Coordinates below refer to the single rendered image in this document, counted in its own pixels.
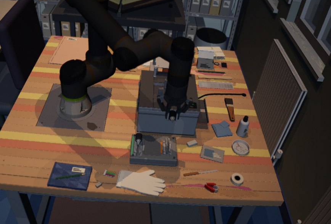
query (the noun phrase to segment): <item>black cable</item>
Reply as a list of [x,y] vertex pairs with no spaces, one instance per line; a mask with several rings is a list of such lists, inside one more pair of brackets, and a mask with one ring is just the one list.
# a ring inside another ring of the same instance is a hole
[[198,99],[207,96],[207,95],[242,95],[244,97],[246,97],[247,95],[245,93],[207,93],[203,96],[198,97]]

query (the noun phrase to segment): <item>white label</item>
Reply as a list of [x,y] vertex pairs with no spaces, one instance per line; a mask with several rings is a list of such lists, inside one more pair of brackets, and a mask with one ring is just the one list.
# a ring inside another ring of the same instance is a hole
[[223,8],[230,8],[230,3],[231,3],[231,1],[225,0],[223,3]]
[[43,29],[49,29],[50,28],[50,26],[49,26],[49,23],[43,23]]
[[203,0],[202,5],[209,5],[209,0]]
[[220,4],[220,0],[213,0],[213,7],[218,7]]
[[200,0],[193,0],[192,4],[200,4]]
[[73,167],[73,168],[72,168],[72,172],[80,172],[80,173],[84,173],[84,172],[85,172],[85,168]]
[[140,36],[144,36],[147,30],[140,30]]
[[62,30],[69,31],[69,24],[62,24]]

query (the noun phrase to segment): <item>folded cloth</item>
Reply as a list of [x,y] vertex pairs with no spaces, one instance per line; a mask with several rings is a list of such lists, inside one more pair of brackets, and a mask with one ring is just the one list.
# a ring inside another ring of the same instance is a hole
[[229,123],[225,120],[219,124],[212,124],[212,128],[217,137],[232,136],[232,132],[229,128]]

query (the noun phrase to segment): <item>roll of tape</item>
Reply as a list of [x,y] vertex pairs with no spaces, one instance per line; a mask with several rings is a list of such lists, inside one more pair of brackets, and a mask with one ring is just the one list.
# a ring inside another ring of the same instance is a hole
[[231,182],[235,185],[241,185],[244,182],[244,178],[241,174],[239,173],[234,173],[231,176]]

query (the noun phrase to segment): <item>red pliers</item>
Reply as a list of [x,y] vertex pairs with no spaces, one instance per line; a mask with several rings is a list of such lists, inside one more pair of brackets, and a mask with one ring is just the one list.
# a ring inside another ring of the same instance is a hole
[[217,193],[217,191],[219,190],[219,187],[215,183],[206,183],[204,187],[212,193]]

